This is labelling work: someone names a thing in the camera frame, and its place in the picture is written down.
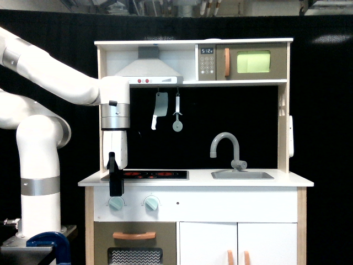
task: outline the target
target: teal knob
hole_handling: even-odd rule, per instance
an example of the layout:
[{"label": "teal knob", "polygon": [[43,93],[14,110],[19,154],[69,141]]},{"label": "teal knob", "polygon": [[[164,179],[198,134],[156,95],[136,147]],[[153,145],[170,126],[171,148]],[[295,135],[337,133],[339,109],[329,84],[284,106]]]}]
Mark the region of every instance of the teal knob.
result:
[{"label": "teal knob", "polygon": [[158,201],[157,197],[155,197],[155,196],[148,196],[144,202],[145,207],[149,210],[152,210],[152,211],[157,210],[158,203],[159,203],[159,201]]},{"label": "teal knob", "polygon": [[114,208],[114,210],[121,210],[124,206],[124,200],[122,197],[111,197],[109,200],[109,205]]}]

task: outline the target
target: microwave handle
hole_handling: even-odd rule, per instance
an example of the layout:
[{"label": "microwave handle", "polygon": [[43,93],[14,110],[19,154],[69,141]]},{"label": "microwave handle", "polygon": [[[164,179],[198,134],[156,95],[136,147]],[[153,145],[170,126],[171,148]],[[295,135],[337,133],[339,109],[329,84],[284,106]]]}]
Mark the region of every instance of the microwave handle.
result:
[{"label": "microwave handle", "polygon": [[231,71],[231,56],[229,54],[229,48],[224,49],[224,56],[226,57],[226,72],[224,76],[227,77]]},{"label": "microwave handle", "polygon": [[123,240],[141,240],[141,239],[153,239],[156,238],[155,232],[147,232],[145,234],[123,234],[120,232],[113,233],[113,238]]}]

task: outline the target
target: gray faucet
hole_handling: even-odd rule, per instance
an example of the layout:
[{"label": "gray faucet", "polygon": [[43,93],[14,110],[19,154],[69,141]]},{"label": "gray faucet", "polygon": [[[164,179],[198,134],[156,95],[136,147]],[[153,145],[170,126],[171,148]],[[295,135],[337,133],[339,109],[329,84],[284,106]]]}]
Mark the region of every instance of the gray faucet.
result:
[{"label": "gray faucet", "polygon": [[231,140],[232,144],[233,144],[233,149],[234,149],[234,160],[231,163],[231,166],[234,168],[234,171],[239,171],[242,169],[246,169],[246,167],[248,166],[248,164],[245,161],[241,161],[239,160],[239,143],[237,138],[228,133],[228,132],[223,132],[218,134],[214,140],[212,141],[211,144],[211,149],[210,149],[210,157],[211,158],[215,158],[217,157],[217,145],[218,143],[223,139],[223,138],[228,138]]}]

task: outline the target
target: white robotic arm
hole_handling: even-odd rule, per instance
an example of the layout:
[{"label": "white robotic arm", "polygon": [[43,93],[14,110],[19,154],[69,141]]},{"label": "white robotic arm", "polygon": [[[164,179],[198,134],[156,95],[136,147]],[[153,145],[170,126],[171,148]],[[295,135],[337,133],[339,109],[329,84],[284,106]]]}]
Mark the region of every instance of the white robotic arm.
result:
[{"label": "white robotic arm", "polygon": [[57,149],[71,138],[65,120],[38,102],[0,89],[0,128],[17,129],[21,168],[22,233],[60,231],[60,167]]},{"label": "white robotic arm", "polygon": [[104,165],[113,152],[118,168],[126,167],[126,129],[130,127],[127,78],[88,77],[3,28],[0,28],[0,64],[71,103],[101,105]]},{"label": "white robotic arm", "polygon": [[[73,104],[101,106],[103,158],[111,175],[111,195],[124,193],[124,181],[117,172],[127,165],[128,79],[90,78],[1,27],[0,64]],[[60,169],[56,149],[68,143],[69,125],[34,100],[0,89],[0,128],[17,128],[23,235],[59,231]]]}]

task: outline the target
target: orange handle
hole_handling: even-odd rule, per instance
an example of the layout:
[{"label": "orange handle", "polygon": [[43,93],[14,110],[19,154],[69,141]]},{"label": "orange handle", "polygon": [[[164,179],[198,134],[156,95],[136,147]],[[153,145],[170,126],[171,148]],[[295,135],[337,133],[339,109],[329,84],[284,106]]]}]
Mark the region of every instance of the orange handle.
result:
[{"label": "orange handle", "polygon": [[229,55],[229,48],[225,48],[224,49],[224,55],[226,57],[226,73],[224,74],[224,76],[229,76],[230,70],[231,70],[231,57]]},{"label": "orange handle", "polygon": [[229,265],[234,265],[233,253],[232,253],[231,250],[228,250],[228,264],[229,264]]},{"label": "orange handle", "polygon": [[113,238],[124,239],[124,240],[141,240],[141,239],[153,239],[156,238],[155,232],[148,232],[145,234],[123,234],[120,232],[113,233]]},{"label": "orange handle", "polygon": [[248,251],[244,251],[245,254],[245,265],[250,265],[250,255]]}]

